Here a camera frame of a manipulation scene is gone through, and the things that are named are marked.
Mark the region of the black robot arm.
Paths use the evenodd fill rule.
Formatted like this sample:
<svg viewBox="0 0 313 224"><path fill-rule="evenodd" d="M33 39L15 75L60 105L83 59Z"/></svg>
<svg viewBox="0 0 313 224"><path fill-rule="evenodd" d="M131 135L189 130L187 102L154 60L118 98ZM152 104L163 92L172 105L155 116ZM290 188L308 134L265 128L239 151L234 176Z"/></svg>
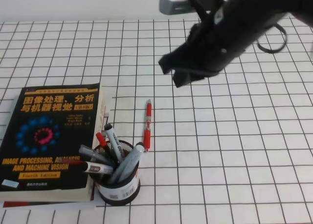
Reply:
<svg viewBox="0 0 313 224"><path fill-rule="evenodd" d="M159 60L177 87L218 75L286 13L313 24L313 0L159 0L159 10L196 12L201 20L181 46Z"/></svg>

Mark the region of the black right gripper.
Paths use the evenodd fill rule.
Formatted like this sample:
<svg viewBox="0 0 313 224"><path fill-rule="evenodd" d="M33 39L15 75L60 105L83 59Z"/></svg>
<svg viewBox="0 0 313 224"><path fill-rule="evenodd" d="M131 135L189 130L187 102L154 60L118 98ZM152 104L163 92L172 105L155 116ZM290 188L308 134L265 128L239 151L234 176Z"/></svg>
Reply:
<svg viewBox="0 0 313 224"><path fill-rule="evenodd" d="M228 0L158 64L163 74L175 71L177 88L214 77L257 40L268 24L269 13L260 0Z"/></svg>

